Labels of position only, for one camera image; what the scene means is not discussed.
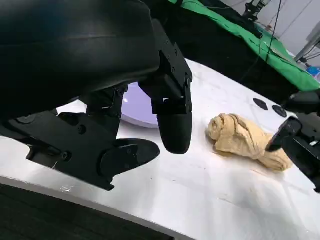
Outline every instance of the crumpled cloth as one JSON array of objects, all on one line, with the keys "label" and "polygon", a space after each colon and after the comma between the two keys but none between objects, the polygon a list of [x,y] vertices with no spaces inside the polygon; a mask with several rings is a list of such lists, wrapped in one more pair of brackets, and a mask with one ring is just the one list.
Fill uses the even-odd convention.
[{"label": "crumpled cloth", "polygon": [[266,146],[273,137],[255,123],[236,114],[220,114],[213,118],[206,134],[215,141],[215,149],[222,152],[258,160],[265,167],[285,171],[293,165],[283,149],[267,152]]}]

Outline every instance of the wall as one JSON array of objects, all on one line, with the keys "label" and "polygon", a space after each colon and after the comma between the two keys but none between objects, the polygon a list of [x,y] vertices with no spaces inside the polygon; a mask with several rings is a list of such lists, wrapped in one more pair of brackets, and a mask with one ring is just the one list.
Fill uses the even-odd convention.
[{"label": "wall", "polygon": [[[221,0],[225,4],[232,6],[241,0]],[[294,24],[285,32],[290,23],[299,15],[299,13],[307,6],[310,0],[282,0],[284,4],[276,26],[275,34],[293,54],[297,54],[308,43],[306,40],[312,29],[320,22],[320,0],[313,0],[304,12],[297,18]],[[262,9],[258,15],[258,22],[268,25],[277,14],[280,0],[271,0],[271,2]],[[241,3],[234,9],[243,14],[245,11],[245,3]],[[273,19],[271,25],[274,27],[276,18]],[[313,65],[320,66],[320,57],[310,61]]]}]

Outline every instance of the white table surface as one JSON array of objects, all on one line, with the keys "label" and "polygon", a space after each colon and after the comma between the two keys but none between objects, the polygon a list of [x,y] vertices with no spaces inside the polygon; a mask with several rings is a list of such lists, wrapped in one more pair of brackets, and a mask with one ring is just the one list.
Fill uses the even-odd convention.
[{"label": "white table surface", "polygon": [[[115,189],[108,192],[25,160],[27,146],[0,137],[0,183],[97,209],[178,239],[320,239],[320,196],[296,167],[273,173],[245,158],[221,157],[206,139],[207,124],[220,113],[239,114],[276,132],[285,119],[272,110],[273,103],[214,70],[188,64],[194,76],[193,127],[186,154],[167,152],[157,129],[121,123],[119,138],[151,140],[161,153],[116,176]],[[264,100],[269,111],[258,108],[253,97]]]}]

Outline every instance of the blue object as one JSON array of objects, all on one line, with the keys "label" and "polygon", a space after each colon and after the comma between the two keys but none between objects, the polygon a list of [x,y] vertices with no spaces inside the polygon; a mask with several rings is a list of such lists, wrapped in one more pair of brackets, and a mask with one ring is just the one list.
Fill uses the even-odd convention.
[{"label": "blue object", "polygon": [[313,77],[316,77],[320,73],[320,67],[318,66],[310,66],[306,69],[306,71],[311,74]]}]

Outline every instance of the green cloth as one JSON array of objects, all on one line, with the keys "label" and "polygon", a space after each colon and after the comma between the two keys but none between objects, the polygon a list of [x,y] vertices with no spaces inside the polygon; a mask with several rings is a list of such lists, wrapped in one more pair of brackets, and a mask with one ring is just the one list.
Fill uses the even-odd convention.
[{"label": "green cloth", "polygon": [[[174,4],[177,2],[177,0],[168,1]],[[259,39],[251,32],[208,9],[197,0],[184,0],[181,7],[207,16],[211,20],[215,21],[221,28],[239,38],[242,38],[261,59],[266,61],[271,42],[271,36],[269,34],[262,33],[263,37]],[[267,63],[301,91],[310,91],[320,88],[320,84],[309,73],[299,68],[298,64],[287,53],[283,44],[276,39],[273,39],[272,41]]]}]

